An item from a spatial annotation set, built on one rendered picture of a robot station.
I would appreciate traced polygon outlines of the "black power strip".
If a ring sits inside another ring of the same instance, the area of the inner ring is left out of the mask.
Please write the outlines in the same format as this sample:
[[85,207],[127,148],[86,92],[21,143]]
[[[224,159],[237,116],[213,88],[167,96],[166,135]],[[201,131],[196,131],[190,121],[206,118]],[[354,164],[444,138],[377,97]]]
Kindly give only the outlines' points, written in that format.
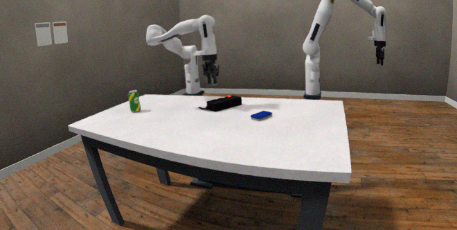
[[213,112],[217,112],[223,109],[228,109],[238,105],[242,105],[242,98],[239,96],[226,96],[224,98],[218,98],[210,101],[206,101],[207,106],[205,108],[199,107],[200,109],[207,109]]

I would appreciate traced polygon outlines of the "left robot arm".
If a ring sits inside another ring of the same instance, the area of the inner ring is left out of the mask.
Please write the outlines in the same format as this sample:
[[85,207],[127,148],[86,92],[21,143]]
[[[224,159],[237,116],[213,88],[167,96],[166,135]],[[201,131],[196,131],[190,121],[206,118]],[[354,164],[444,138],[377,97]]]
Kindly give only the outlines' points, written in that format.
[[[369,40],[386,41],[385,23],[386,10],[379,6],[375,7],[370,0],[351,0],[376,19],[374,24],[374,37]],[[332,16],[334,0],[322,0],[315,14],[310,32],[303,44],[303,51],[307,54],[305,61],[306,94],[320,94],[320,47],[319,39],[329,24]]]

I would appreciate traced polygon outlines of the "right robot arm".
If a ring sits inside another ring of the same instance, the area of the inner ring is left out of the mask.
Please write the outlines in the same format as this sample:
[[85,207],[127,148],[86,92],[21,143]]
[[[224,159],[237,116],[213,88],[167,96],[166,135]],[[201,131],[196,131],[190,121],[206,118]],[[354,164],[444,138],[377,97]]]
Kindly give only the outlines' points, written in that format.
[[[199,25],[198,25],[199,21]],[[201,91],[198,74],[198,55],[212,55],[217,53],[213,17],[203,15],[199,19],[182,21],[168,32],[158,25],[150,25],[147,28],[146,42],[150,46],[163,43],[166,49],[180,55],[183,59],[190,59],[185,65],[186,86],[188,94],[196,94]],[[176,38],[179,35],[191,33],[196,30],[201,34],[201,51],[196,46],[182,46],[181,40]],[[163,31],[163,32],[162,32]],[[182,51],[180,52],[182,47]]]

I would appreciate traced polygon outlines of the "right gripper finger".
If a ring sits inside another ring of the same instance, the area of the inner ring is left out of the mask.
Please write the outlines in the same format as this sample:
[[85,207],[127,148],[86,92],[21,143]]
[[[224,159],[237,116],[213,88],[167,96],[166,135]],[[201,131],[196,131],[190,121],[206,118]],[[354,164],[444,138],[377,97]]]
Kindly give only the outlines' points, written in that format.
[[[210,77],[209,71],[207,71],[207,67],[208,67],[207,64],[203,64],[203,65],[202,65],[204,75],[206,75],[207,84],[211,84],[211,77]],[[205,73],[205,72],[206,72],[206,73]]]
[[[215,63],[213,63],[213,68],[214,70],[211,71],[211,68],[210,68],[210,65],[208,65],[208,69],[210,71],[210,74],[212,76],[212,84],[213,85],[216,85],[217,84],[217,79],[216,77],[219,76],[219,65],[216,65]],[[217,72],[217,73],[216,73]]]

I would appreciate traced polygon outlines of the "green and yellow drink can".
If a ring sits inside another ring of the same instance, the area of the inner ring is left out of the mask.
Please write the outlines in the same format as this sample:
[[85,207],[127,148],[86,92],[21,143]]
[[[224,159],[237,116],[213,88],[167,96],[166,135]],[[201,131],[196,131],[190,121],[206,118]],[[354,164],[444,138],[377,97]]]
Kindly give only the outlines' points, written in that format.
[[135,113],[135,112],[139,112],[141,110],[141,106],[140,106],[140,100],[139,100],[137,90],[136,91],[133,90],[133,91],[134,92],[129,91],[128,98],[129,98],[130,110],[131,110],[131,112]]

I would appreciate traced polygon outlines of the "small blue rectangular pad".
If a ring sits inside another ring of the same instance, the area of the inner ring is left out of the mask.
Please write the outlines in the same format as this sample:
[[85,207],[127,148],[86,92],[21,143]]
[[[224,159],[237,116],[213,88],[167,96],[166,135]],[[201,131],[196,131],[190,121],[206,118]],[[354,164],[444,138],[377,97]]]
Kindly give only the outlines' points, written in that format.
[[255,121],[262,121],[269,117],[272,117],[272,112],[268,112],[268,111],[261,111],[261,112],[251,115],[251,119],[255,120]]

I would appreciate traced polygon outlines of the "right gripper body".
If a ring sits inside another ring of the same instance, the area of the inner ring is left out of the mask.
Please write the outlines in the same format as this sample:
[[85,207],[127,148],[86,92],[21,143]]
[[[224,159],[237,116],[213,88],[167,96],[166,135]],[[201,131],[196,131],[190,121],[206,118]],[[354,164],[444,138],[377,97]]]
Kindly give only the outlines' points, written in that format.
[[213,71],[213,63],[217,60],[217,54],[212,54],[212,55],[202,55],[202,61],[205,62],[205,64],[210,65],[211,71]]

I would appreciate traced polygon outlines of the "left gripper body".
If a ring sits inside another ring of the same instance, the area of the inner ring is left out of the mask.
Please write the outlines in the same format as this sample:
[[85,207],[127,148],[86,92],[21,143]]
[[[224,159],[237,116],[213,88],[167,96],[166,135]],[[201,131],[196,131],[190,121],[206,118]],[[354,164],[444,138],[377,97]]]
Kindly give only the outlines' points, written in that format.
[[374,40],[374,45],[377,46],[377,49],[379,49],[379,54],[380,54],[380,48],[383,48],[383,46],[386,46],[386,41],[375,41]]

